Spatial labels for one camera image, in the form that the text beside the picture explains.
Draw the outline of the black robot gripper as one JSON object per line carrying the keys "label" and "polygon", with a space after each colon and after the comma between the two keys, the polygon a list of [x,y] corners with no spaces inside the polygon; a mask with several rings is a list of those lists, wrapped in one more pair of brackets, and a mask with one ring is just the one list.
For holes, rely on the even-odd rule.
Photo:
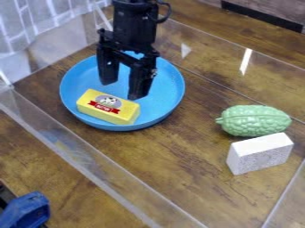
{"label": "black robot gripper", "polygon": [[[117,80],[118,61],[132,64],[128,78],[128,100],[147,96],[156,75],[157,3],[153,0],[113,0],[113,28],[97,30],[96,60],[101,84]],[[135,62],[125,52],[141,53]]]}

